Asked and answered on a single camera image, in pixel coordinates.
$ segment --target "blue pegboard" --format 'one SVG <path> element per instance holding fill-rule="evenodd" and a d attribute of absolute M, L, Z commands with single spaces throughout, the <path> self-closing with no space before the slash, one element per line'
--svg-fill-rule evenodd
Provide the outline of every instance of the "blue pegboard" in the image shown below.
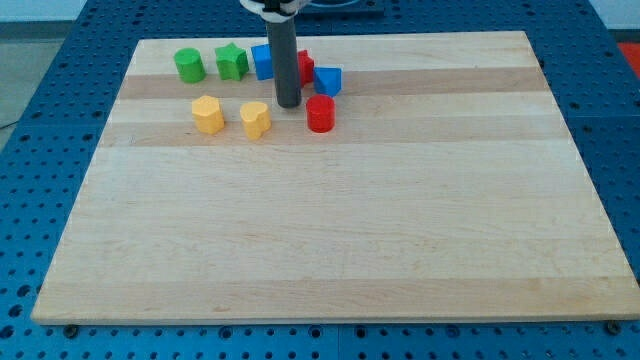
<path fill-rule="evenodd" d="M 301 35 L 525 30 L 640 277 L 640 94 L 586 0 L 385 0 L 382 16 L 313 15 Z M 89 0 L 0 156 L 0 358 L 640 358 L 640 322 L 42 327 L 29 320 L 141 38 L 264 35 L 236 0 Z"/>

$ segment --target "toy block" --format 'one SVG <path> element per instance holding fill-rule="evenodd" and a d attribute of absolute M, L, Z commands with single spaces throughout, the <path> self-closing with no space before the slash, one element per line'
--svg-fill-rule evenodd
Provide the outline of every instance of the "toy block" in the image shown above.
<path fill-rule="evenodd" d="M 258 80 L 273 78 L 273 64 L 271 63 L 271 48 L 269 44 L 252 46 L 251 55 L 256 66 L 256 77 Z"/>
<path fill-rule="evenodd" d="M 197 49 L 180 49 L 173 55 L 173 61 L 178 68 L 180 80 L 186 83 L 197 83 L 207 76 L 204 65 L 202 65 L 200 51 Z"/>
<path fill-rule="evenodd" d="M 336 123 L 336 104 L 328 95 L 313 95 L 307 100 L 307 126 L 317 133 L 331 131 Z"/>
<path fill-rule="evenodd" d="M 249 71 L 247 52 L 229 43 L 227 46 L 216 48 L 216 65 L 222 80 L 233 79 L 240 81 Z"/>
<path fill-rule="evenodd" d="M 313 67 L 315 63 L 307 50 L 298 51 L 298 69 L 300 70 L 300 85 L 303 87 L 313 82 Z"/>
<path fill-rule="evenodd" d="M 263 102 L 249 102 L 240 107 L 240 117 L 244 132 L 251 140 L 258 140 L 262 134 L 271 128 L 269 106 Z"/>
<path fill-rule="evenodd" d="M 313 69 L 316 93 L 334 97 L 342 90 L 342 69 L 316 67 Z"/>
<path fill-rule="evenodd" d="M 198 131 L 215 134 L 224 128 L 220 101 L 212 96 L 202 96 L 191 102 L 191 112 Z"/>

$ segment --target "green star-shaped block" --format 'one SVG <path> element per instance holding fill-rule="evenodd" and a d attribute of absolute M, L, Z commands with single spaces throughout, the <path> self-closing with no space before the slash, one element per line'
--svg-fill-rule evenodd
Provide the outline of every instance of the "green star-shaped block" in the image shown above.
<path fill-rule="evenodd" d="M 229 43 L 227 46 L 216 48 L 216 65 L 222 80 L 242 80 L 242 76 L 249 71 L 247 52 Z"/>

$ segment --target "red cylinder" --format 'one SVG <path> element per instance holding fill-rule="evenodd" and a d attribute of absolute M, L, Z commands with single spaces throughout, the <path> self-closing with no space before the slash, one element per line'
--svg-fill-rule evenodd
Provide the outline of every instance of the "red cylinder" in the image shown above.
<path fill-rule="evenodd" d="M 307 100 L 307 126 L 318 133 L 331 131 L 336 123 L 336 104 L 330 96 L 313 95 Z"/>

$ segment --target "wooden table surface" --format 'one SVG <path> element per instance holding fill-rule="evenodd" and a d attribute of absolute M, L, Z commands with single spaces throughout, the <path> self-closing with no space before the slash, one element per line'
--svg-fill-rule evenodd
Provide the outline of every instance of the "wooden table surface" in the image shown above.
<path fill-rule="evenodd" d="M 43 324 L 624 319 L 640 291 L 522 32 L 300 37 L 334 130 L 220 80 L 233 40 L 138 44 L 32 317 Z M 173 53 L 201 50 L 183 84 Z M 220 98 L 198 133 L 190 103 Z M 305 88 L 305 99 L 313 94 Z M 259 141 L 240 106 L 271 104 Z"/>

